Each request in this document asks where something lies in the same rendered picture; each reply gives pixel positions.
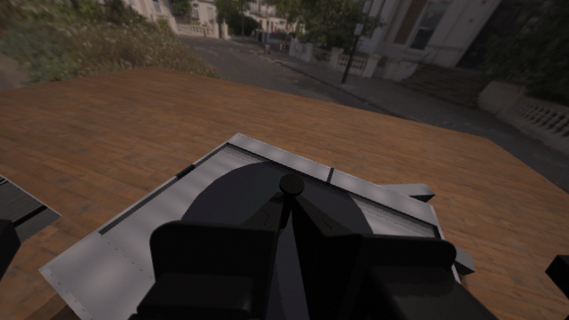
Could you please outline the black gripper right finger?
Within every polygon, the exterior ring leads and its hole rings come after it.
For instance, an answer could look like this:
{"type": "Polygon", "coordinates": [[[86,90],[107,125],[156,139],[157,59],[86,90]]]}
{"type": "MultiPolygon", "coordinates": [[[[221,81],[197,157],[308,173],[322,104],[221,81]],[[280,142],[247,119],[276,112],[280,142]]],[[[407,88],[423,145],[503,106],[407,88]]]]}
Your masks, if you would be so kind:
{"type": "Polygon", "coordinates": [[[372,265],[449,272],[456,259],[456,247],[440,238],[355,233],[302,195],[294,198],[292,221],[309,320],[348,320],[372,265]]]}

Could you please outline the black clevis pin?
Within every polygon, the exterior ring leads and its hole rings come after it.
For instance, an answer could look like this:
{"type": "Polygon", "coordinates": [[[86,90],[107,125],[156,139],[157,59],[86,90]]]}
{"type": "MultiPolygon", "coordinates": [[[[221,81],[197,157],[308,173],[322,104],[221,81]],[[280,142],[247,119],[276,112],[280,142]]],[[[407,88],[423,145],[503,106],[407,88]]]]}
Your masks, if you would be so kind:
{"type": "Polygon", "coordinates": [[[284,193],[284,206],[280,229],[286,228],[294,198],[302,193],[304,186],[303,179],[298,175],[286,174],[281,178],[279,187],[284,193]]]}

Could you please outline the dark grey round disc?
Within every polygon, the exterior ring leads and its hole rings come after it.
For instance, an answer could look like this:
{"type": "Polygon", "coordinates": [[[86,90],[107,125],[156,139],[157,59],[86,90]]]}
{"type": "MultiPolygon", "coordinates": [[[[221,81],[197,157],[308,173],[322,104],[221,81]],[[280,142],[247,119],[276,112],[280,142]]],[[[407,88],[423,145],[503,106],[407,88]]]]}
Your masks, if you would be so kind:
{"type": "MultiPolygon", "coordinates": [[[[236,168],[213,181],[182,220],[240,225],[282,192],[279,183],[286,174],[300,176],[305,184],[301,195],[341,225],[355,233],[373,234],[349,193],[270,161],[236,168]]],[[[309,320],[292,210],[286,228],[279,232],[265,320],[309,320]]]]}

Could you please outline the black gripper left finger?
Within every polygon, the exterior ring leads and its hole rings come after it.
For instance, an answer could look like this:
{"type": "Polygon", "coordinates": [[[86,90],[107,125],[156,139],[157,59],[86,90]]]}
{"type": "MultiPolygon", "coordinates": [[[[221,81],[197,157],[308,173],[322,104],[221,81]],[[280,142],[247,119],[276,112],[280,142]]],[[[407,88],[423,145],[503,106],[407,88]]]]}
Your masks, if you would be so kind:
{"type": "Polygon", "coordinates": [[[252,318],[265,320],[279,238],[283,192],[276,192],[240,225],[173,220],[149,239],[155,280],[164,272],[248,276],[252,318]]]}

